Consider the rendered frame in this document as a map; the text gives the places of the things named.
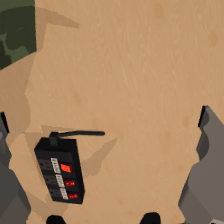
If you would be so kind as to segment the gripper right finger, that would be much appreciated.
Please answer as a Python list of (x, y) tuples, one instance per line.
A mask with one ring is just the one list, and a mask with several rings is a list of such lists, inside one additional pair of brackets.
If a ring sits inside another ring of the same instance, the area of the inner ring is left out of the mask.
[(203, 105), (198, 127), (199, 162), (190, 170), (178, 207), (184, 224), (224, 224), (224, 125)]

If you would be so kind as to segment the black power strip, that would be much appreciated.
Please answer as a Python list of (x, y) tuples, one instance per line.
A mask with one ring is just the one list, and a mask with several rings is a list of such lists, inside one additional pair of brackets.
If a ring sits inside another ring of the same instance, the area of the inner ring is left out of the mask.
[(76, 139), (60, 138), (74, 135), (104, 136), (105, 132), (59, 133), (52, 131), (49, 138), (41, 137), (34, 152), (52, 200), (82, 205), (85, 187), (77, 141)]

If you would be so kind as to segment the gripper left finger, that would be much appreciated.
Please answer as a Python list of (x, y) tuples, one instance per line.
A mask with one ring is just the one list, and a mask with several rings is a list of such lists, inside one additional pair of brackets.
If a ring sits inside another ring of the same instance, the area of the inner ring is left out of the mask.
[(0, 224), (26, 224), (31, 213), (27, 195), (13, 170), (12, 154), (6, 143), (9, 132), (4, 112), (0, 112)]

